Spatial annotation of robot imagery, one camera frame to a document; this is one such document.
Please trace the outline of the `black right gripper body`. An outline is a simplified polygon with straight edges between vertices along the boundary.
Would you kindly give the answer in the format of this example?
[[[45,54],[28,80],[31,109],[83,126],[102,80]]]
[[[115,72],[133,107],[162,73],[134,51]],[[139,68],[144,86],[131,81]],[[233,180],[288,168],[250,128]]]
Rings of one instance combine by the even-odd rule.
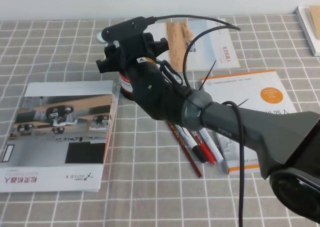
[[[96,65],[101,74],[107,72],[124,72],[131,64],[140,63],[140,59],[156,57],[169,50],[166,38],[155,41],[150,32],[134,35],[119,42],[108,43],[104,47],[104,60],[97,60]]]

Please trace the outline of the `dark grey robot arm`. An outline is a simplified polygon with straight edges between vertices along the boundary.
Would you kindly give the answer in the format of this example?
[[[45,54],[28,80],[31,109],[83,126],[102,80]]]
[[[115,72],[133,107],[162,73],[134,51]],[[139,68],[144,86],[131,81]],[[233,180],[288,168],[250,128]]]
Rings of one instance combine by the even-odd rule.
[[[132,99],[155,120],[192,131],[208,128],[239,143],[239,150],[256,152],[260,173],[269,179],[279,201],[295,214],[320,220],[320,116],[307,111],[273,114],[241,108],[231,101],[214,102],[201,90],[164,78],[154,61],[157,44],[149,34],[109,37],[101,73],[123,71],[132,86]]]

